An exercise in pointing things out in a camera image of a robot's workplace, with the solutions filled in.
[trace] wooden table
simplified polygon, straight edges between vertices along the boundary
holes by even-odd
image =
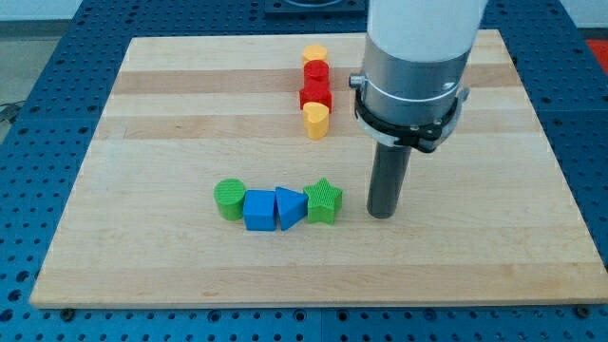
[[[306,138],[302,49],[330,50],[330,134]],[[362,34],[136,38],[31,296],[40,308],[592,303],[608,277],[495,30],[480,31],[463,117],[413,153],[393,218],[365,208],[374,141],[348,75]],[[335,226],[251,233],[213,188],[344,189]]]

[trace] wooden board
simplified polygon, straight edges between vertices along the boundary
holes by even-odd
[[[330,135],[306,138],[300,52],[329,48]],[[347,76],[362,34],[131,42],[31,296],[40,308],[592,303],[608,277],[499,33],[457,130],[413,153],[396,215],[365,202],[374,142]],[[335,226],[222,220],[214,185],[344,189]]]

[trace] blue triangular prism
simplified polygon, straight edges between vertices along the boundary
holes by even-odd
[[[275,193],[281,230],[286,231],[308,214],[308,196],[280,186]]]

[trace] yellow block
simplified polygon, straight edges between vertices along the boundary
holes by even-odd
[[[326,105],[309,102],[304,104],[304,126],[308,137],[319,140],[330,130],[330,109]]]
[[[305,66],[310,61],[321,60],[327,62],[328,51],[319,44],[307,46],[302,52],[302,65]]]

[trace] green block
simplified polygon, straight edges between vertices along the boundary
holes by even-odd
[[[342,209],[342,189],[332,186],[326,179],[304,187],[308,196],[308,222],[335,223],[335,214]]]
[[[243,217],[246,190],[245,184],[236,179],[222,180],[216,185],[213,197],[223,218],[237,220]]]

